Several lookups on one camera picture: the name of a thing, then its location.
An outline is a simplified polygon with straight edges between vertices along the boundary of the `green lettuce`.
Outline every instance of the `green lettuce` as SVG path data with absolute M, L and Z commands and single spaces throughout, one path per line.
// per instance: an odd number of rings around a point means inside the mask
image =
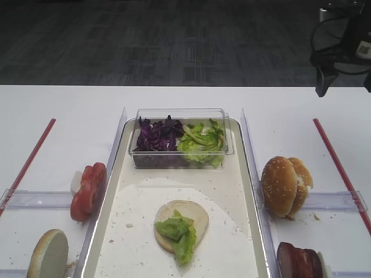
M 196 244 L 196 229 L 191 225 L 178 242 L 172 242 L 175 256 L 180 265 L 189 262 L 193 256 L 193 248 Z
M 189 262 L 193 256 L 193 249 L 196 245 L 196 230 L 193 222 L 193 219 L 182 216 L 179 211 L 175 210 L 172 218 L 155 223 L 158 232 L 171 241 L 180 265 Z
M 212 126 L 204 129 L 204 124 L 198 126 L 184 125 L 184 135 L 178 145 L 178 151 L 181 152 L 217 152 L 221 151 L 224 145 L 224 131 L 219 128 L 216 121 L 209 119 Z M 210 164 L 218 167 L 223 162 L 223 155 L 185 155 L 191 163 L 203 166 Z
M 155 226 L 160 234 L 173 240 L 180 240 L 188 231 L 188 223 L 181 218 L 169 218 L 164 222 L 157 222 Z

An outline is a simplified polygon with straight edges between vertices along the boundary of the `clear plastic container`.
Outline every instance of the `clear plastic container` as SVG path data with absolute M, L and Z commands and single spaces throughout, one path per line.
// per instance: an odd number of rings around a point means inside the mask
M 145 150 L 138 148 L 142 145 L 138 145 L 138 138 L 141 134 L 140 121 L 150 120 L 150 125 L 153 128 L 153 124 L 158 127 L 157 123 L 160 121 L 165 124 L 168 116 L 171 117 L 171 120 L 179 120 L 183 127 L 203 124 L 204 128 L 201 134 L 207 134 L 211 128 L 212 122 L 210 120 L 215 121 L 223 131 L 222 139 L 219 141 L 221 150 L 213 151 L 208 148 L 200 151 L 179 151 L 178 146 L 182 137 L 179 132 L 176 134 L 175 148 L 170 147 L 169 137 L 165 137 L 167 143 L 163 148 L 164 151 L 157 151 L 156 148 Z M 129 155 L 133 158 L 135 167 L 141 169 L 219 168 L 223 167 L 224 157 L 233 153 L 233 146 L 230 142 L 229 118 L 222 109 L 140 109 L 137 112 L 136 123 L 129 143 Z

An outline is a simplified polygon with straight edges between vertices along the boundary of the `tray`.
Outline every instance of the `tray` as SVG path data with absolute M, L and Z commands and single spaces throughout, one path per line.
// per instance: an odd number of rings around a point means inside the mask
M 125 125 L 107 193 L 94 227 L 84 277 L 268 277 L 246 156 L 238 122 L 230 120 L 238 150 L 222 169 L 135 169 Z M 157 244 L 157 210 L 190 199 L 209 214 L 209 229 L 194 260 L 179 268 Z

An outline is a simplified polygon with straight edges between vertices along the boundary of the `tomato slice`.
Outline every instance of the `tomato slice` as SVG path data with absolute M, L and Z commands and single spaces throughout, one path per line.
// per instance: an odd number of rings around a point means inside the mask
M 93 167 L 92 166 L 86 166 L 85 170 L 82 173 L 82 177 L 81 177 L 81 182 L 80 182 L 81 187 L 84 187 L 86 182 L 90 180 L 90 178 L 92 176 L 92 173 L 93 173 Z
M 96 208 L 99 185 L 105 176 L 106 166 L 100 162 L 95 163 L 89 179 L 84 181 L 81 188 L 81 207 L 86 213 L 92 213 Z
M 97 162 L 86 166 L 81 178 L 81 188 L 71 203 L 71 217 L 76 221 L 84 221 L 96 208 L 99 185 L 106 176 L 106 166 Z
M 72 200 L 72 203 L 71 203 L 71 218 L 78 222 L 85 222 L 86 220 L 89 219 L 90 213 L 87 213 L 82 209 L 81 200 L 82 200 L 82 191 L 79 190 L 75 194 Z
M 98 187 L 92 186 L 91 182 L 87 182 L 81 191 L 81 209 L 86 213 L 92 213 L 96 207 L 96 199 Z

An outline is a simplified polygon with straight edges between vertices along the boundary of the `bread crumb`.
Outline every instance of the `bread crumb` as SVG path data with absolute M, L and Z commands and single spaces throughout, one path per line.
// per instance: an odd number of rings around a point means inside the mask
M 73 262 L 71 262 L 70 264 L 68 264 L 68 265 L 66 266 L 66 268 L 74 268 L 74 267 L 75 267 L 75 265 L 76 265 L 76 263 L 77 263 L 77 260 L 76 260 L 76 261 L 73 261 Z

